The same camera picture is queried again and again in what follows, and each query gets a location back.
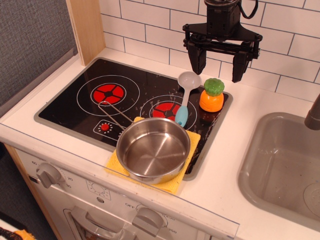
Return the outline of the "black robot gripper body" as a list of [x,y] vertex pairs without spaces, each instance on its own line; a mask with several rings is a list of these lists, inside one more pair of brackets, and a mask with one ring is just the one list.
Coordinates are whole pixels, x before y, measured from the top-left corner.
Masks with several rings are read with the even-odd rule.
[[262,35],[244,28],[241,17],[249,20],[258,10],[256,0],[252,12],[247,15],[240,0],[206,0],[206,22],[185,24],[183,45],[192,60],[206,57],[206,52],[228,55],[248,54],[248,59],[260,55]]

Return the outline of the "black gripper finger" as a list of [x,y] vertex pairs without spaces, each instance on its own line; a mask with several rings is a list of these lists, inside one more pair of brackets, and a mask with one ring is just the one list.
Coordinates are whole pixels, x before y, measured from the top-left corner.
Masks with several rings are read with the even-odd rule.
[[238,83],[242,80],[249,62],[252,60],[252,54],[246,51],[240,51],[233,57],[232,82]]
[[205,45],[190,40],[187,43],[187,50],[193,72],[200,75],[206,66],[207,50]]

